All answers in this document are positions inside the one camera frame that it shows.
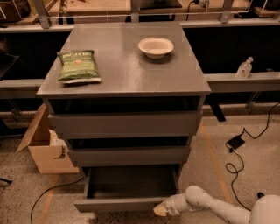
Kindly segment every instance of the white robotic arm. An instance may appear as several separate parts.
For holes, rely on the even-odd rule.
[[[207,209],[226,223],[231,224],[279,224],[280,197],[267,195],[260,198],[252,212],[215,199],[196,185],[189,186],[184,193],[176,194],[154,208],[156,215],[175,216],[183,212]]]

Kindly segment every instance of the clear bottle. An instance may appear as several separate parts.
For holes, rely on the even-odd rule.
[[[253,58],[248,57],[248,59],[245,62],[240,64],[238,71],[236,73],[237,77],[243,78],[243,79],[248,78],[249,73],[252,70],[252,65],[251,65],[252,61],[253,61]]]

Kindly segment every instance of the floor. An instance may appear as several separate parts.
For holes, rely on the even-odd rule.
[[[241,160],[229,153],[225,142],[241,134],[243,128],[257,136],[265,128],[268,112],[273,103],[256,104],[249,115],[245,105],[222,105],[225,122],[218,122],[212,111],[204,107],[204,116],[196,137],[192,140],[192,151],[179,178],[183,192],[189,185],[197,185],[215,198],[237,206],[231,189],[234,174],[226,170],[226,163],[241,168]],[[236,150],[245,164],[234,189],[241,203],[251,208],[257,193],[280,195],[280,106],[273,109],[269,127],[257,139],[247,134],[242,136],[245,144]],[[31,210],[39,195],[50,186],[63,185],[81,175],[40,174],[28,150],[15,153],[21,142],[20,136],[0,138],[0,177],[12,180],[11,185],[0,182],[0,223],[31,223]],[[121,213],[79,213],[74,201],[82,199],[83,182],[55,188],[45,193],[34,207],[33,223],[224,223],[209,211],[183,213],[178,217],[157,217],[152,211]]]

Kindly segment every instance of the cabinet top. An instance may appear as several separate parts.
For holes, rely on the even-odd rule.
[[[145,38],[169,39],[174,50],[149,59],[138,48]],[[82,85],[57,81],[56,59],[37,95],[42,98],[206,95],[210,88],[177,22],[76,24],[62,52],[93,50],[100,83]]]

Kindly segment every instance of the white bowl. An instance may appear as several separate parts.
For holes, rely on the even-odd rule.
[[[145,38],[140,41],[138,47],[148,58],[159,60],[167,53],[170,53],[173,50],[174,45],[166,38]]]

